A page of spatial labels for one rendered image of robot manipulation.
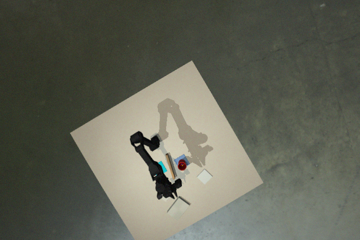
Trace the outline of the dark red cup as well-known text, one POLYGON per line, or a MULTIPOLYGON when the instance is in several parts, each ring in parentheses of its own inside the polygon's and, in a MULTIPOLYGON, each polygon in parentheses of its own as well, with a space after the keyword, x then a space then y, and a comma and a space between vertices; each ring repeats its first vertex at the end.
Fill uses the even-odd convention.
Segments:
POLYGON ((181 170, 181 171, 184 171, 184 170, 186 169, 186 167, 187 167, 187 165, 186 165, 185 160, 181 159, 181 160, 179 161, 179 164, 178 164, 178 169, 181 170), (185 165, 183 165, 183 164, 185 164, 185 165), (183 165, 183 166, 182 166, 182 165, 183 165))

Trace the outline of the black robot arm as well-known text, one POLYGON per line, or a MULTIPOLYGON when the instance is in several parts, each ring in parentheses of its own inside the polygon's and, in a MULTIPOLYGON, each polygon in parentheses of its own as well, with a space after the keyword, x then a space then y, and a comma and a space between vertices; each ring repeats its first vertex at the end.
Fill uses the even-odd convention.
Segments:
POLYGON ((167 177, 163 173, 161 165, 154 161, 144 148, 144 145, 148 146, 150 151, 154 151, 155 149, 159 148, 160 140, 158 139, 158 137, 154 136, 153 138, 148 140, 147 138, 143 137, 143 134, 140 131, 138 131, 134 135, 131 135, 130 141, 131 145, 135 147, 136 152, 139 153, 139 155, 148 165, 152 180, 156 181, 156 191, 163 192, 163 196, 165 198, 170 197, 173 193, 173 188, 169 184, 166 184, 165 186, 167 177), (137 143, 141 144, 135 146, 135 144, 137 143))

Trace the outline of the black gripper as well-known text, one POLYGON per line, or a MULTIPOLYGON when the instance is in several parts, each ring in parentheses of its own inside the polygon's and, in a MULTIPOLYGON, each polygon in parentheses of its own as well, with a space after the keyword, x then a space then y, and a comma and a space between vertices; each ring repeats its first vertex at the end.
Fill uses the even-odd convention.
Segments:
MULTIPOLYGON (((178 197, 176 190, 182 186, 182 181, 181 181, 181 179, 177 179, 177 180, 175 180, 175 183, 171 184, 171 182, 169 182, 169 180, 168 180, 168 178, 167 178, 167 180, 166 180, 166 182, 165 182, 165 186, 166 186, 166 184, 169 184, 169 185, 172 186, 172 188, 173 188, 173 193, 175 194, 176 197, 178 197)), ((163 197, 162 194, 163 194, 163 192, 157 192, 157 198, 158 198, 159 200, 163 197)), ((175 197, 173 196, 173 194, 171 194, 170 197, 173 198, 173 199, 175 199, 175 197)))

